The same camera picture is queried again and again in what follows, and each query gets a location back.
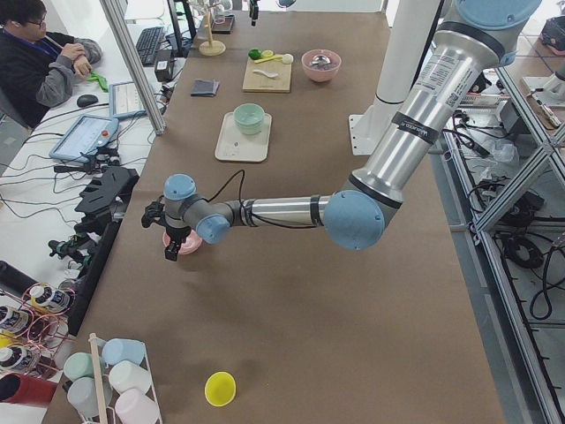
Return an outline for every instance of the white spoon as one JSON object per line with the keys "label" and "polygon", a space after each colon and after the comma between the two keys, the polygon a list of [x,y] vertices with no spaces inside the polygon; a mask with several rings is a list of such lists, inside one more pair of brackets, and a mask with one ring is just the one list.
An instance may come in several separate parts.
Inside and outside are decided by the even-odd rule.
{"label": "white spoon", "polygon": [[277,72],[267,72],[262,69],[253,69],[253,73],[260,73],[261,75],[265,75],[267,78],[276,78],[279,76]]}

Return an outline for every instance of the computer mouse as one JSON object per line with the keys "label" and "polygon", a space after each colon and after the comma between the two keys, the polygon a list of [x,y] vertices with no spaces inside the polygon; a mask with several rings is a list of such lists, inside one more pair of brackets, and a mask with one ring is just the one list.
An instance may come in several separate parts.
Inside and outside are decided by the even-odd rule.
{"label": "computer mouse", "polygon": [[90,106],[96,102],[98,102],[98,97],[95,95],[82,95],[77,99],[77,106],[85,108],[86,106]]}

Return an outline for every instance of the green ball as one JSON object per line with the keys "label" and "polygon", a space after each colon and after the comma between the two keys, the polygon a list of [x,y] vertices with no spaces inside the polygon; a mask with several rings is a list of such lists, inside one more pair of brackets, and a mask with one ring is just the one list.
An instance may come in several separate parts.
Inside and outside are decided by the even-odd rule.
{"label": "green ball", "polygon": [[249,56],[252,60],[260,59],[261,58],[261,50],[251,49],[251,50],[249,50],[249,53],[247,53],[247,56]]}

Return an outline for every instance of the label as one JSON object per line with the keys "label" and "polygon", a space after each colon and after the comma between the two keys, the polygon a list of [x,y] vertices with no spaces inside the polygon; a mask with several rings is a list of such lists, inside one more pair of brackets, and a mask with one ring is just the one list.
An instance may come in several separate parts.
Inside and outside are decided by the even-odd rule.
{"label": "label", "polygon": [[418,122],[411,117],[407,117],[401,112],[396,112],[392,118],[392,122],[398,125],[398,129],[413,134],[426,143],[434,144],[440,134],[429,126]]}
{"label": "label", "polygon": [[46,305],[42,305],[50,312],[58,314],[63,312],[71,303],[71,296],[69,296],[64,291],[54,290],[51,299],[48,300]]}
{"label": "label", "polygon": [[[16,360],[16,363],[8,366],[8,367],[2,367],[5,370],[10,370],[10,371],[17,371],[17,372],[21,372],[21,373],[26,373],[28,371],[30,371],[32,368],[34,368],[34,356],[32,355],[32,353],[30,351],[28,351],[27,349],[23,348],[23,347],[19,347],[17,348],[19,350],[19,359]],[[18,355],[18,352],[16,350],[12,350],[13,355]]]}
{"label": "label", "polygon": [[14,334],[24,331],[31,321],[31,316],[24,311],[16,311],[11,307],[5,308],[6,316],[0,321],[0,329],[6,329]]}
{"label": "label", "polygon": [[455,110],[480,72],[464,60],[445,55],[433,55],[418,77],[414,87],[426,91]]}

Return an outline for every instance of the white bottle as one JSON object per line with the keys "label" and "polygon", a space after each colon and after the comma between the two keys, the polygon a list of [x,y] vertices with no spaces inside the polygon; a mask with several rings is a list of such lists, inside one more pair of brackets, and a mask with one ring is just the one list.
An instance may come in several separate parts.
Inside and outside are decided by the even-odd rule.
{"label": "white bottle", "polygon": [[67,310],[71,304],[71,296],[62,290],[48,284],[36,284],[29,291],[32,304],[46,309],[52,314],[59,314]]}

